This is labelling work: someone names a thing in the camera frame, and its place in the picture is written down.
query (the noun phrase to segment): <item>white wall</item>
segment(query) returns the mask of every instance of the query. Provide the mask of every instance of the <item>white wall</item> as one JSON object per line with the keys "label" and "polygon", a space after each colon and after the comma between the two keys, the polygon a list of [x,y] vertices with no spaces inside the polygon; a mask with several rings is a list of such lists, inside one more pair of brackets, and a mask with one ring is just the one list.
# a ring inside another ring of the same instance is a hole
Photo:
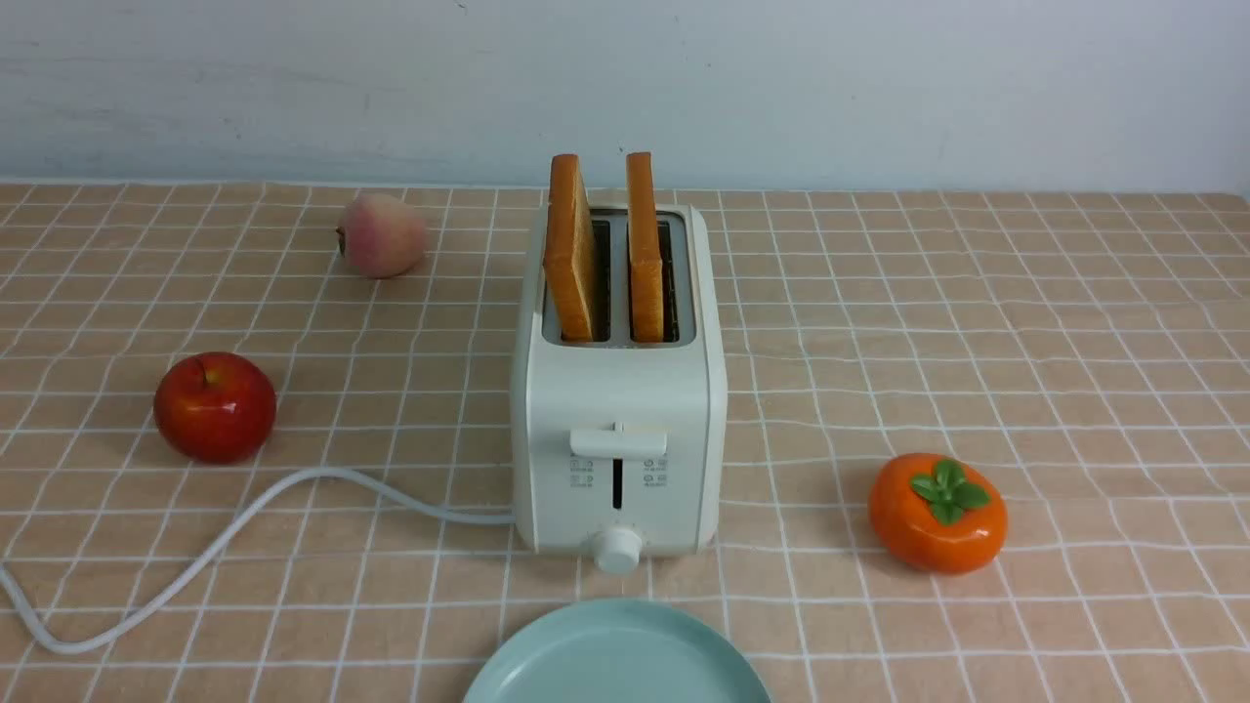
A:
{"label": "white wall", "polygon": [[1246,0],[0,0],[0,175],[1250,191]]}

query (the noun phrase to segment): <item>white toaster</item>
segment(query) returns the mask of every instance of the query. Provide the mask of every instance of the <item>white toaster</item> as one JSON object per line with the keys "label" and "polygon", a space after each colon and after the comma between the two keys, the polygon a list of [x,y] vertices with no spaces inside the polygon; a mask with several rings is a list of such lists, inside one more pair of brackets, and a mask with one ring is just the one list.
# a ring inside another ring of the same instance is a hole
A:
{"label": "white toaster", "polygon": [[511,368],[512,507],[535,553],[585,554],[609,573],[691,554],[716,532],[728,384],[708,224],[656,208],[665,340],[630,338],[628,204],[590,201],[610,251],[610,334],[561,340],[542,270],[548,208],[530,234]]}

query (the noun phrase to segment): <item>bread slice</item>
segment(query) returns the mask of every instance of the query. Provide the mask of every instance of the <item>bread slice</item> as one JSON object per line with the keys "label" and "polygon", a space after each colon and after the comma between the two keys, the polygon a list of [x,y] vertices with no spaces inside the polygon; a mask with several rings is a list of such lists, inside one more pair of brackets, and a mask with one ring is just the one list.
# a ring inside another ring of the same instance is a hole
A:
{"label": "bread slice", "polygon": [[655,218],[651,154],[625,158],[629,183],[630,323],[634,341],[664,341],[664,258]]}
{"label": "bread slice", "polygon": [[590,204],[576,154],[559,154],[551,159],[542,270],[555,299],[564,340],[595,341],[595,333],[601,329],[602,305],[599,303],[606,281],[599,266]]}

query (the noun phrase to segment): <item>power cord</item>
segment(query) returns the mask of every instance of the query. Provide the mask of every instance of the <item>power cord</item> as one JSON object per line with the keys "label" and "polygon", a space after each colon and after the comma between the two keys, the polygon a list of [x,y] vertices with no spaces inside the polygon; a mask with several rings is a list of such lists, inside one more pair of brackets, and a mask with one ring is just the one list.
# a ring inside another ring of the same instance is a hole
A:
{"label": "power cord", "polygon": [[80,642],[62,642],[52,637],[44,623],[39,620],[39,615],[35,609],[30,605],[30,600],[26,599],[26,594],[14,580],[12,575],[0,565],[0,587],[4,588],[5,593],[9,594],[9,599],[12,600],[14,609],[18,610],[18,617],[21,618],[22,624],[30,630],[30,634],[49,652],[54,654],[81,654],[84,652],[90,652],[100,645],[109,644],[110,642],[118,639],[122,634],[134,629],[139,623],[148,619],[149,615],[155,613],[170,598],[178,595],[180,590],[186,588],[186,584],[191,582],[199,574],[209,560],[212,559],[219,552],[225,549],[230,539],[248,524],[248,520],[252,519],[256,513],[261,510],[270,500],[278,497],[279,493],[286,490],[288,488],[295,485],[296,483],[302,483],[305,480],[311,480],[316,478],[341,478],[355,483],[356,485],[368,488],[375,493],[379,493],[386,498],[390,498],[395,503],[404,505],[418,513],[424,513],[431,518],[438,518],[440,520],[446,520],[450,523],[465,523],[475,525],[510,525],[516,522],[516,518],[511,513],[500,514],[476,514],[476,513],[460,513],[456,510],[449,510],[446,508],[439,508],[436,505],[430,505],[429,503],[422,503],[410,495],[405,495],[399,490],[386,485],[385,483],[369,478],[368,475],[355,472],[351,469],[336,469],[330,467],[318,468],[318,469],[300,469],[294,474],[279,480],[274,485],[269,487],[268,490],[260,494],[259,498],[252,500],[251,505],[242,512],[241,515],[235,518],[226,529],[221,530],[221,534],[212,540],[212,544],[204,550],[202,554],[190,567],[186,568],[172,583],[165,587],[146,605],[136,610],[129,618],[122,619],[116,625],[109,628],[108,630]]}

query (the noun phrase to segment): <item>orange persimmon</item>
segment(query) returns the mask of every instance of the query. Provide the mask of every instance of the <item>orange persimmon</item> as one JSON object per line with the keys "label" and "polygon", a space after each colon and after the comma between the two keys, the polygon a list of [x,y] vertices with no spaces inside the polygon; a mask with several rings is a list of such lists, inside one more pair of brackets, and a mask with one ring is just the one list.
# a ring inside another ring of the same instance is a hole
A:
{"label": "orange persimmon", "polygon": [[890,459],[869,494],[868,515],[895,558],[946,574],[989,564],[1008,537],[1008,509],[994,485],[941,454]]}

